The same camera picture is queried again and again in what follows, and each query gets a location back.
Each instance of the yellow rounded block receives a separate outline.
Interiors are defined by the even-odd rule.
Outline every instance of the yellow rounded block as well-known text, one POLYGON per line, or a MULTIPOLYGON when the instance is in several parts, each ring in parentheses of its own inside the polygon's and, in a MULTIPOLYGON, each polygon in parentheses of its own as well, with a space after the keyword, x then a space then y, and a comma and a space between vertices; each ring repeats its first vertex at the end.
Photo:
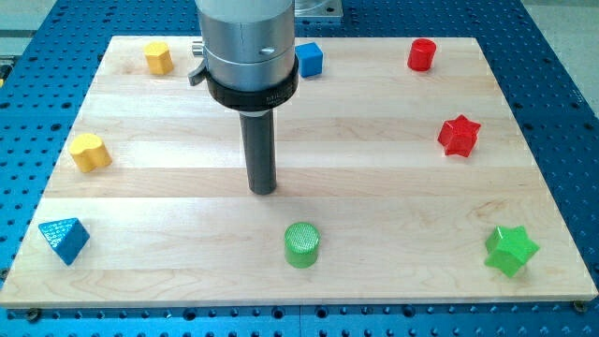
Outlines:
POLYGON ((143 48, 143 53, 146 55, 150 72, 154 75, 168 74, 174 68, 166 42, 149 43, 143 48))
POLYGON ((78 135, 69 146, 68 151, 81 172, 103 168, 112 163, 104 141, 94 134, 78 135))

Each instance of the red star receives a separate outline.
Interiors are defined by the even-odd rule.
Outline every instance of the red star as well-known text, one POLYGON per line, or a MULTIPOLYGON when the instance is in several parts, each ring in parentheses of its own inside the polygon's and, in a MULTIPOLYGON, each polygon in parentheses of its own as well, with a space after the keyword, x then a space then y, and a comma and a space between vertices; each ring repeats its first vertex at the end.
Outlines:
POLYGON ((475 147, 480 124, 470 121, 464 115, 455 120, 445 121, 439 134, 439 142, 446 149, 446 155, 469 156, 475 147))

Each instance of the red cylinder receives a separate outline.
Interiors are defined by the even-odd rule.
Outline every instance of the red cylinder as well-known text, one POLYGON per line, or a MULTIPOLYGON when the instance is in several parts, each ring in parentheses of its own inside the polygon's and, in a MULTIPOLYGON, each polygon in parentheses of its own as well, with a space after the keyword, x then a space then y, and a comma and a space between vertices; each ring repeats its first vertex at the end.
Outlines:
POLYGON ((431 68, 432 57, 437 45, 427 38, 419 38, 412 42, 408 66, 415 71, 427 71, 431 68))

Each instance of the black cylindrical shaft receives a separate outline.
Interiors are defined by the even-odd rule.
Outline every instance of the black cylindrical shaft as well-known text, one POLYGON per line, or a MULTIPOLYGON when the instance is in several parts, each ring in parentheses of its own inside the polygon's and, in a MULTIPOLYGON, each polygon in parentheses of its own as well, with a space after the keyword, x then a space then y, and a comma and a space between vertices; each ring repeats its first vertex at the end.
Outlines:
POLYGON ((274 165, 274 121, 272 110, 240 113, 245 165, 250 189, 267 195, 277 186, 274 165))

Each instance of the wooden board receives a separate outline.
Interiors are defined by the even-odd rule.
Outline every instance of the wooden board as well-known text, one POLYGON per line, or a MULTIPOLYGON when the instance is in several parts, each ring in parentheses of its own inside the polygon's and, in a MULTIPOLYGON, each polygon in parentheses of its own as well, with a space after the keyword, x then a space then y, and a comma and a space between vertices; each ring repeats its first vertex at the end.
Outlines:
POLYGON ((205 83, 193 37, 164 37, 175 70, 149 75, 115 37, 67 144, 103 137, 89 174, 63 151, 0 301, 7 307, 590 300, 596 288, 476 41, 438 38, 434 69, 405 66, 410 38, 320 38, 321 76, 276 111, 279 187, 247 188, 238 114, 205 83), (446 157, 443 120, 483 126, 470 158, 446 157), (37 225, 78 216, 91 240, 70 267, 37 225), (321 231, 307 270, 283 233, 321 231), (514 278, 485 267, 498 225, 541 250, 514 278))

